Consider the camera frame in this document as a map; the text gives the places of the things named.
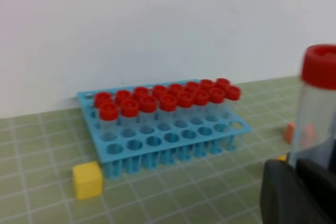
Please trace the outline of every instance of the red screw cap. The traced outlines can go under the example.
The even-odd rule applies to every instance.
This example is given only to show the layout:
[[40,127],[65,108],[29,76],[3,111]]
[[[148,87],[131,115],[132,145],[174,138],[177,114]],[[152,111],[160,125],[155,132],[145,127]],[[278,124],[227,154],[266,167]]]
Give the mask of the red screw cap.
[[139,102],[142,112],[152,113],[155,112],[158,107],[158,100],[151,95],[143,95]]
[[118,118],[118,106],[112,102],[105,102],[99,108],[99,118],[104,121],[113,121]]
[[194,96],[186,91],[177,94],[177,105],[183,108],[190,108],[193,105]]
[[226,91],[226,89],[230,86],[230,81],[224,78],[218,78],[215,82],[215,87]]
[[171,94],[164,94],[160,98],[160,109],[163,111],[174,111],[177,107],[177,98]]
[[190,92],[190,93],[194,92],[195,90],[199,88],[200,88],[200,85],[196,81],[189,81],[185,84],[185,91]]
[[125,99],[121,103],[121,114],[133,118],[139,114],[139,103],[134,99]]
[[115,102],[117,105],[121,105],[122,101],[131,98],[131,92],[128,90],[119,90],[115,93]]
[[160,97],[164,94],[168,93],[168,88],[163,85],[156,85],[153,87],[153,96],[155,96],[157,99],[160,99]]
[[308,47],[301,77],[317,88],[336,90],[336,45]]
[[149,89],[146,87],[136,87],[133,91],[133,97],[137,101],[144,95],[149,94]]
[[199,86],[201,87],[201,89],[209,91],[211,88],[215,87],[215,83],[212,80],[203,79],[200,81]]
[[209,101],[213,103],[222,103],[225,98],[225,92],[218,88],[212,88],[209,90]]
[[209,94],[204,90],[196,90],[193,93],[194,95],[194,104],[198,106],[204,106],[209,101]]
[[226,98],[232,101],[238,101],[242,91],[237,86],[229,86],[226,91]]
[[112,95],[109,92],[99,92],[94,96],[93,105],[99,108],[105,102],[112,102]]
[[173,83],[169,85],[168,90],[169,94],[177,95],[180,91],[183,90],[183,86],[179,83]]

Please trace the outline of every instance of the test tube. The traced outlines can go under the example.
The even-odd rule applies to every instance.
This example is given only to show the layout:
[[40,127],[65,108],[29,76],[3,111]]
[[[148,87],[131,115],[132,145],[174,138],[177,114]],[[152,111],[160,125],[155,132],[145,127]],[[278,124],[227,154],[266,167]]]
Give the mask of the test tube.
[[230,81],[225,78],[217,78],[215,82],[215,87],[227,91],[227,88],[230,87]]
[[177,98],[171,94],[164,94],[160,97],[160,109],[157,120],[160,122],[171,122],[175,118]]
[[133,98],[137,101],[144,95],[149,94],[149,89],[146,87],[136,87],[133,91]]
[[133,128],[136,126],[139,115],[139,103],[131,98],[122,101],[120,125],[122,127]]
[[119,106],[124,100],[132,97],[131,92],[126,89],[118,90],[115,94],[115,103]]
[[183,86],[179,83],[170,84],[168,87],[168,93],[175,95],[175,96],[182,90],[183,90]]
[[93,106],[99,109],[105,102],[112,102],[112,95],[109,92],[99,92],[94,96]]
[[204,91],[209,91],[211,88],[215,87],[215,83],[212,80],[203,79],[200,81],[199,87]]
[[196,81],[188,81],[185,84],[184,90],[190,93],[193,93],[195,90],[198,90],[200,88],[200,85]]
[[118,118],[118,106],[114,103],[105,102],[99,108],[99,124],[102,138],[105,141],[113,140],[116,136]]
[[186,91],[177,94],[176,117],[182,119],[190,119],[193,114],[194,96]]
[[224,114],[225,92],[219,88],[211,88],[209,90],[209,104],[207,105],[207,113],[211,115]]
[[240,99],[240,95],[242,91],[237,86],[229,86],[226,89],[226,101],[225,101],[225,111],[234,111],[235,107],[238,103],[238,100]]
[[315,45],[303,60],[303,87],[288,163],[307,158],[334,170],[336,137],[336,45]]
[[154,97],[160,100],[162,95],[168,94],[168,88],[164,85],[155,85],[152,89],[152,94]]
[[158,107],[158,100],[151,95],[144,95],[140,98],[139,123],[151,125],[155,120],[155,113]]
[[204,90],[196,90],[194,95],[193,115],[202,117],[206,114],[207,104],[209,102],[209,94]]

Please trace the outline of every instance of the yellow block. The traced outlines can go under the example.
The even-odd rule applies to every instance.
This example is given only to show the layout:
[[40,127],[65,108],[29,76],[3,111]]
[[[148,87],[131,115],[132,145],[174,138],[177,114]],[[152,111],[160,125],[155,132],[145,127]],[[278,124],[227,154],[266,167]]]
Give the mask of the yellow block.
[[287,155],[281,155],[276,158],[277,160],[286,161]]
[[103,189],[103,175],[97,162],[72,168],[72,181],[78,200],[99,196]]

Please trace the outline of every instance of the test tube rack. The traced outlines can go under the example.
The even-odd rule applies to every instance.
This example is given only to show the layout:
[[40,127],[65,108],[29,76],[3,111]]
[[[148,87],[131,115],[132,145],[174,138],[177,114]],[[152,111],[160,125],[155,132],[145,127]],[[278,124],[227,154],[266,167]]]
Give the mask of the test tube rack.
[[[185,80],[141,86],[152,88],[158,84],[168,86],[172,83],[185,84],[188,81],[199,82],[199,80]],[[123,170],[133,174],[139,172],[142,167],[155,169],[160,163],[173,165],[176,160],[187,162],[193,156],[205,157],[207,152],[221,153],[223,145],[231,151],[235,146],[235,138],[242,137],[252,130],[244,120],[230,111],[225,116],[204,115],[203,118],[194,118],[190,121],[176,118],[171,124],[158,121],[152,131],[150,133],[146,131],[146,134],[140,128],[126,129],[124,132],[120,130],[115,139],[106,141],[101,136],[99,118],[93,107],[95,94],[105,91],[113,95],[118,90],[132,92],[134,88],[133,86],[77,93],[106,178],[117,178]]]

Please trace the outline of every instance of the green cutting mat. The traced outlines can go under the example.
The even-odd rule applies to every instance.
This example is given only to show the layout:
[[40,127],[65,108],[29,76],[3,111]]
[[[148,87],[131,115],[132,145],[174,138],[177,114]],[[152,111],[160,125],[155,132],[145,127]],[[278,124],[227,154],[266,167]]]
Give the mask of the green cutting mat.
[[236,111],[255,131],[237,151],[105,180],[103,196],[85,201],[74,199],[71,168],[97,155],[79,109],[0,119],[0,223],[261,223],[263,164],[289,149],[281,131],[300,83],[239,86]]

